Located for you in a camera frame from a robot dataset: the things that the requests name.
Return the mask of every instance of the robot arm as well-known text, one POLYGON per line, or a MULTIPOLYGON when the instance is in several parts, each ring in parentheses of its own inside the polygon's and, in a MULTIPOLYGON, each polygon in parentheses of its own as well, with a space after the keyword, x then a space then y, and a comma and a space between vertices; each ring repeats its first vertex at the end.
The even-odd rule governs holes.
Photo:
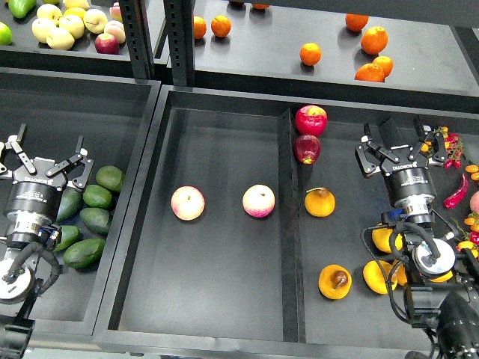
POLYGON ((28 319, 39 295, 42 295, 58 279, 61 266, 52 250, 61 241, 61 228, 56 225, 58 208, 63 190, 72 187, 83 191, 91 175, 93 160, 82 148, 83 137, 76 145, 76 152, 69 159, 55 163, 51 159, 30 159, 23 152, 22 140, 26 125, 22 124, 18 135, 0 142, 0 180, 12 180, 12 187, 4 209, 4 215, 12 222, 0 242, 7 245, 4 259, 0 261, 0 303, 23 302, 15 318, 0 316, 0 358, 21 358, 28 345, 34 321, 28 319), (13 171, 7 169, 4 157, 13 151, 21 165, 13 171), (83 172, 74 179, 67 175, 78 166, 83 172), (35 277, 38 260, 42 258, 52 269, 43 282, 35 277))
MULTIPOLYGON (((476 358, 479 352, 479 292, 476 285, 479 283, 479 264, 470 250, 456 250, 451 240, 459 233, 447 221, 450 232, 442 238, 434 238, 432 224, 440 216, 431 206, 436 190, 428 168, 442 166, 447 153, 440 131, 423 125, 418 117, 414 126, 418 141, 413 146, 405 144, 394 121, 389 119, 379 126, 384 146, 372 142, 366 125, 361 144, 356 147, 356 158, 363 176, 368 178, 381 173, 390 203, 395 208, 381 216, 383 225, 380 227, 393 229, 390 245, 398 260, 386 283, 392 281, 394 270, 402 263, 408 283, 404 290, 405 310, 400 319, 413 328, 434 333, 440 356, 447 359, 476 358), (421 152, 426 141, 433 146, 433 154, 429 157, 421 152), (403 236, 402 251, 394 245, 398 233, 403 236), (451 269, 457 275, 454 282, 429 281, 451 269)), ((398 315, 391 293, 390 299, 393 311, 398 315)), ((424 356, 410 352, 406 358, 422 359, 424 356)))

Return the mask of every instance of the black plastic container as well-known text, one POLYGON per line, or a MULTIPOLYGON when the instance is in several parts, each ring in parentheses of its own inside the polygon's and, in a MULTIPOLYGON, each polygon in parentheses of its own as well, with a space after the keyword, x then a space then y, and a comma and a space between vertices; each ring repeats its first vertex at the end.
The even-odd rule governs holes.
MULTIPOLYGON (((391 207, 382 177, 364 179, 354 156, 364 123, 377 137, 376 126, 393 117, 405 140, 417 141, 416 115, 461 133, 469 155, 479 155, 474 114, 163 86, 94 342, 107 351, 201 358, 404 358, 429 350, 427 336, 397 319, 388 298, 362 279, 372 258, 361 230, 391 207), (309 103, 329 115, 312 166, 299 165, 291 150, 292 115, 309 103), (242 207, 244 191, 257 183, 276 195, 262 220, 242 207), (182 185, 206 199, 191 222, 170 206, 182 185), (303 204, 305 191, 320 186, 336 197, 326 218, 310 216, 303 204), (353 275, 340 301, 317 286, 332 263, 353 275)), ((467 215, 466 199, 452 211, 441 204, 460 172, 434 168, 431 175, 436 209, 467 215)), ((400 289, 396 295, 400 301, 400 289)))
MULTIPOLYGON (((2 141, 16 135, 21 123, 26 123, 22 146, 25 153, 31 158, 54 159, 59 163, 75 153, 81 135, 83 147, 95 161, 89 183, 95 183, 95 173, 104 165, 114 165, 126 174, 100 263, 82 271, 66 269, 57 283, 38 298, 31 312, 31 318, 36 319, 33 346, 75 348, 76 342, 91 343, 159 94, 159 82, 1 69, 0 88, 2 141)), ((5 164, 11 170, 20 166, 12 151, 5 164)), ((11 180, 0 181, 2 209, 11 186, 11 180)), ((6 217, 0 217, 2 235, 10 224, 6 217)), ((78 225, 83 238, 96 236, 78 215, 60 224, 78 225)), ((62 263, 62 253, 58 258, 62 263)), ((40 262, 38 277, 46 279, 48 274, 49 266, 40 262)), ((1 314, 12 316, 18 309, 18 305, 2 305, 1 314)))

